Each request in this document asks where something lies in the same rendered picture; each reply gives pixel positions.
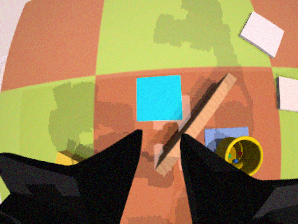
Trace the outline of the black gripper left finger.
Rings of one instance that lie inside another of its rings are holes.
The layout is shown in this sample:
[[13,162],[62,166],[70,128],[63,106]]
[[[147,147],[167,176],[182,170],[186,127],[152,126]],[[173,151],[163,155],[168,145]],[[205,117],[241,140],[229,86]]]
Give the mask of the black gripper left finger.
[[137,129],[73,165],[1,152],[0,177],[9,193],[72,212],[80,224],[121,224],[140,161],[142,137],[144,131]]

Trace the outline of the yellow cup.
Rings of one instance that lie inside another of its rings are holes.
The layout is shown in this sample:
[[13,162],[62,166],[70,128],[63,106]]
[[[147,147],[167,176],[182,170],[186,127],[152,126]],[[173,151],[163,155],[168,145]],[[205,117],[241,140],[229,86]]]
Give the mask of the yellow cup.
[[[238,156],[238,152],[242,152],[242,156]],[[238,137],[238,139],[225,137],[217,145],[216,155],[222,157],[227,163],[233,164],[235,168],[238,167],[239,171],[245,172],[249,176],[258,172],[263,161],[261,144],[255,140],[255,137],[253,139],[253,137],[245,135]],[[233,163],[234,159],[237,159],[238,163]]]

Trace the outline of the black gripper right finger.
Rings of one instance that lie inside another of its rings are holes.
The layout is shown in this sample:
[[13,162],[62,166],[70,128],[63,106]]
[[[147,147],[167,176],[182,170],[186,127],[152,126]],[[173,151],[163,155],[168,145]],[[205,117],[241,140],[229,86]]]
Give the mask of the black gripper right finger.
[[193,224],[257,224],[269,210],[298,205],[298,179],[253,179],[189,133],[180,149]]

